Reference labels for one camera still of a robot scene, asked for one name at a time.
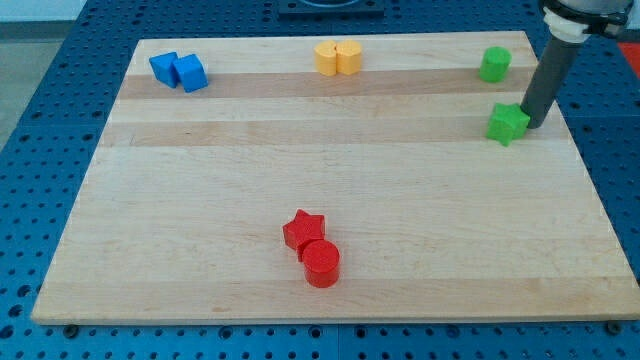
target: blue block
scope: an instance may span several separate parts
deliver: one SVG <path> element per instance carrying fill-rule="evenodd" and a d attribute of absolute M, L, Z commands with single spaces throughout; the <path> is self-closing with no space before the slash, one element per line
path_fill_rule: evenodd
<path fill-rule="evenodd" d="M 207 74 L 202 63 L 194 54 L 173 61 L 173 66 L 178 72 L 178 77 L 185 92 L 192 92 L 209 85 Z"/>
<path fill-rule="evenodd" d="M 173 67 L 173 61 L 178 58 L 178 54 L 170 52 L 149 58 L 149 63 L 153 69 L 153 74 L 158 81 L 167 84 L 167 86 L 175 88 L 180 81 L 178 73 Z"/>

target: green block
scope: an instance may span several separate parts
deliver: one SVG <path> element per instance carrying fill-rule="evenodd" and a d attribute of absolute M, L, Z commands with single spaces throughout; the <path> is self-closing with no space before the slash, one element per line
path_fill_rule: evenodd
<path fill-rule="evenodd" d="M 503 146 L 509 146 L 511 140 L 524 136 L 530 120 L 529 115 L 520 110 L 520 105 L 496 103 L 489 118 L 487 138 L 497 140 Z"/>
<path fill-rule="evenodd" d="M 484 52 L 478 75 L 486 82 L 500 82 L 507 76 L 510 63 L 509 50 L 500 46 L 490 47 Z"/>

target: yellow block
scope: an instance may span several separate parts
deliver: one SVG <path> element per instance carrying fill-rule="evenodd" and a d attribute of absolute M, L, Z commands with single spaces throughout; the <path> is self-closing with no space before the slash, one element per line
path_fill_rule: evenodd
<path fill-rule="evenodd" d="M 316 70 L 327 76 L 336 74 L 336 42 L 323 41 L 313 49 L 315 53 Z"/>
<path fill-rule="evenodd" d="M 362 68 L 362 45 L 354 40 L 345 40 L 338 43 L 337 70 L 341 74 L 351 75 Z"/>

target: green cylinder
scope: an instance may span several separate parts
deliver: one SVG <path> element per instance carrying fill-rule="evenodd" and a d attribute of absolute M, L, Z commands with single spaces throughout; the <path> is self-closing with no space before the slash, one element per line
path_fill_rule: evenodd
<path fill-rule="evenodd" d="M 507 76 L 510 63 L 511 53 L 509 50 L 500 46 L 490 47 L 484 52 L 478 75 L 486 82 L 500 82 Z"/>

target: wood grain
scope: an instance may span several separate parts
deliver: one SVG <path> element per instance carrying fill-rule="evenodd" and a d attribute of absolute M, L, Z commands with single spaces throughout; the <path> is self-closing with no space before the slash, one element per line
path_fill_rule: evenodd
<path fill-rule="evenodd" d="M 34 320 L 639 316 L 557 105 L 508 148 L 484 137 L 493 104 L 519 102 L 534 69 L 523 33 L 355 38 L 363 71 L 332 78 L 312 71 L 325 37 L 141 41 Z M 477 78 L 492 45 L 514 54 L 501 84 Z M 167 49 L 206 60 L 211 86 L 185 95 L 153 80 L 146 59 Z M 332 288 L 308 285 L 284 245 L 297 208 L 327 218 L 342 253 Z"/>

